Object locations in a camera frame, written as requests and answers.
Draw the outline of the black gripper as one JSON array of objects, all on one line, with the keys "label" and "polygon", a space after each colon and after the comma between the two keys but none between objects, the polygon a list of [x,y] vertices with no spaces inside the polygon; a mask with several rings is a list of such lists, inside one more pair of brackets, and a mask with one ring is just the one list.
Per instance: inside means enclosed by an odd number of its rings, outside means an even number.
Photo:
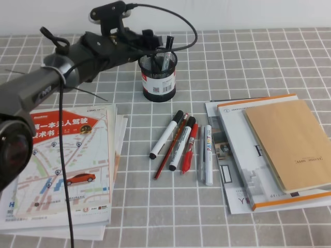
[{"label": "black gripper", "polygon": [[[154,52],[163,46],[162,37],[151,29],[142,30],[142,40],[144,53]],[[167,51],[172,49],[173,42],[174,37],[167,36]],[[92,32],[85,32],[71,46],[71,61],[77,66],[74,72],[78,73],[79,82],[92,82],[99,72],[134,62],[140,57],[140,52],[116,37],[112,39]]]}]

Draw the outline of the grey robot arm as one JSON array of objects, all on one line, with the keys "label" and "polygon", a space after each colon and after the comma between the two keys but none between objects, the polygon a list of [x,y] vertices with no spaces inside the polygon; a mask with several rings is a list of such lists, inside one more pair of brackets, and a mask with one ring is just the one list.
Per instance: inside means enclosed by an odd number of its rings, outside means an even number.
[{"label": "grey robot arm", "polygon": [[163,45],[162,37],[150,29],[137,34],[125,28],[123,34],[108,36],[86,32],[74,44],[50,32],[45,36],[57,44],[44,65],[1,84],[1,190],[17,178],[31,158],[36,135],[30,115],[33,109],[62,84],[71,90],[90,83],[99,72],[134,62]]}]

